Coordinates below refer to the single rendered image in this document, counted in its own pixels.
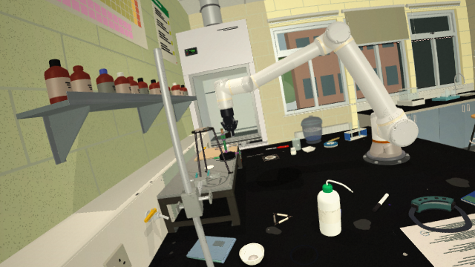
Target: robotic arm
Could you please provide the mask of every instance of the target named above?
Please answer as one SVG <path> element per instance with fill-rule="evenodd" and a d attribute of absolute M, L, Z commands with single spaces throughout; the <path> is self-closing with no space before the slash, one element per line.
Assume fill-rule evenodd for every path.
<path fill-rule="evenodd" d="M 234 135 L 238 122 L 233 118 L 232 95 L 250 93 L 305 62 L 331 51 L 336 53 L 358 83 L 366 100 L 374 110 L 372 117 L 374 118 L 376 114 L 376 125 L 371 125 L 373 139 L 387 140 L 399 147 L 412 144 L 419 133 L 416 123 L 409 120 L 404 111 L 394 105 L 381 80 L 354 42 L 350 28 L 343 22 L 333 22 L 324 34 L 315 38 L 313 43 L 253 76 L 231 80 L 221 79 L 214 82 L 217 103 L 223 117 L 221 125 Z"/>

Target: blue notebook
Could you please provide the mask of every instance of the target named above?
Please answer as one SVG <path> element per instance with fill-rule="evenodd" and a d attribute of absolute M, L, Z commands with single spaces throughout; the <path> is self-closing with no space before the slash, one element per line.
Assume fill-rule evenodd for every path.
<path fill-rule="evenodd" d="M 215 263 L 224 263 L 231 252 L 232 246 L 236 243 L 235 238 L 230 237 L 206 237 L 211 258 Z M 205 260 L 200 240 L 198 240 L 186 255 L 190 259 Z"/>
<path fill-rule="evenodd" d="M 465 197 L 461 199 L 463 202 L 466 202 L 468 204 L 475 205 L 475 191 L 469 193 Z"/>

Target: exhaust duct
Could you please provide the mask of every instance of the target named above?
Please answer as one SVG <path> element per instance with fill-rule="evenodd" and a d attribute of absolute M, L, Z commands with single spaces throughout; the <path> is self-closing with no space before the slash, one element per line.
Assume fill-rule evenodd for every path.
<path fill-rule="evenodd" d="M 200 0 L 200 13 L 205 27 L 223 23 L 219 0 Z"/>

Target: window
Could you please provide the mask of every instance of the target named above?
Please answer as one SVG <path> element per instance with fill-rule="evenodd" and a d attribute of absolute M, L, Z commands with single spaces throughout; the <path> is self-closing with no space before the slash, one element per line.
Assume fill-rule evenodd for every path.
<path fill-rule="evenodd" d="M 460 70 L 453 11 L 409 13 L 408 18 L 417 88 L 453 83 Z"/>
<path fill-rule="evenodd" d="M 359 48 L 373 67 L 388 93 L 398 93 L 406 88 L 404 74 L 404 51 L 401 42 L 365 45 Z M 355 83 L 356 98 L 364 95 Z"/>
<path fill-rule="evenodd" d="M 300 24 L 272 29 L 277 60 L 310 45 L 331 22 Z M 347 103 L 343 64 L 334 52 L 318 56 L 283 74 L 281 90 L 285 113 L 306 112 L 321 106 Z"/>

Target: window frame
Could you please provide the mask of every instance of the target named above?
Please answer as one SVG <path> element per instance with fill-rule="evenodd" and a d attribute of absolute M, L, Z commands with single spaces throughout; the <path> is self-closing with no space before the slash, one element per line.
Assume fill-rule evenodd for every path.
<path fill-rule="evenodd" d="M 424 92 L 427 90 L 439 89 L 439 88 L 446 88 L 450 85 L 440 85 L 440 78 L 439 78 L 439 60 L 437 57 L 437 46 L 435 38 L 446 37 L 446 36 L 453 36 L 453 41 L 455 44 L 453 45 L 454 53 L 455 53 L 455 73 L 462 73 L 462 66 L 461 66 L 461 58 L 460 58 L 460 47 L 459 47 L 459 33 L 456 27 L 455 21 L 455 10 L 438 10 L 438 11 L 425 11 L 425 12 L 408 12 L 407 15 L 407 26 L 409 28 L 410 40 L 420 40 L 420 39 L 430 39 L 430 46 L 432 48 L 432 59 L 434 65 L 434 75 L 436 80 L 436 85 L 428 88 L 417 88 L 418 92 Z M 423 19 L 423 18 L 432 18 L 438 16 L 447 16 L 448 17 L 448 25 L 450 30 L 438 32 L 434 34 L 430 33 L 416 33 L 413 34 L 412 30 L 410 29 L 410 20 L 411 19 Z M 456 76 L 456 80 L 460 81 L 460 75 Z"/>
<path fill-rule="evenodd" d="M 404 43 L 405 40 L 393 40 L 393 41 L 387 41 L 387 42 L 374 42 L 374 43 L 369 43 L 369 44 L 357 44 L 358 47 L 362 47 L 362 46 L 368 46 L 368 45 L 373 45 L 373 49 L 374 49 L 374 57 L 375 57 L 375 60 L 376 60 L 376 67 L 378 69 L 378 77 L 379 77 L 379 80 L 383 83 L 384 85 L 384 80 L 383 80 L 383 72 L 382 72 L 382 69 L 381 69 L 381 57 L 379 55 L 379 45 L 383 45 L 383 44 L 389 44 L 389 43 L 395 43 L 395 42 L 400 42 L 401 45 L 399 45 L 399 47 L 401 48 L 401 58 L 402 58 L 402 72 L 404 75 L 404 88 L 403 89 L 406 89 L 406 90 L 409 90 L 409 85 L 410 85 L 410 81 L 409 81 L 409 69 L 408 69 L 408 63 L 407 63 L 407 53 L 406 53 L 406 46 L 405 46 L 405 43 Z M 355 80 L 353 80 L 353 89 L 355 91 L 355 99 L 356 99 L 356 103 L 360 103 L 360 102 L 366 102 L 366 97 L 362 97 L 360 99 L 358 99 L 357 95 L 356 95 L 356 82 Z M 397 93 L 390 93 L 389 95 L 390 96 L 400 96 L 402 94 L 404 94 L 405 92 L 404 91 L 399 91 Z"/>
<path fill-rule="evenodd" d="M 291 55 L 292 53 L 297 52 L 300 49 L 300 48 L 294 48 L 294 49 L 280 50 L 279 43 L 278 43 L 278 34 L 291 33 L 291 32 L 301 31 L 301 30 L 325 28 L 336 21 L 337 21 L 336 19 L 330 19 L 330 20 L 325 20 L 325 21 L 320 21 L 320 22 L 310 22 L 310 23 L 302 23 L 302 24 L 271 28 L 270 32 L 271 32 L 271 38 L 272 38 L 272 48 L 274 49 L 275 61 L 277 62 L 279 61 L 279 58 L 287 57 Z M 282 76 L 279 76 L 278 78 L 279 78 L 279 85 L 281 86 L 282 104 L 284 105 L 284 116 L 309 113 L 309 112 L 319 111 L 322 109 L 348 105 L 350 103 L 350 99 L 348 95 L 347 79 L 346 79 L 346 68 L 343 65 L 343 62 L 341 62 L 339 58 L 338 58 L 338 66 L 340 67 L 341 86 L 343 87 L 344 101 L 328 104 L 324 106 L 320 106 L 318 104 L 317 87 L 315 84 L 315 74 L 313 73 L 312 60 L 310 59 L 307 63 L 309 65 L 310 80 L 312 81 L 312 91 L 313 91 L 313 96 L 314 96 L 313 99 L 314 99 L 315 105 L 309 108 L 302 108 L 302 109 L 297 109 L 293 111 L 288 111 L 287 103 L 285 99 L 285 93 L 284 93 L 284 84 L 282 82 Z"/>

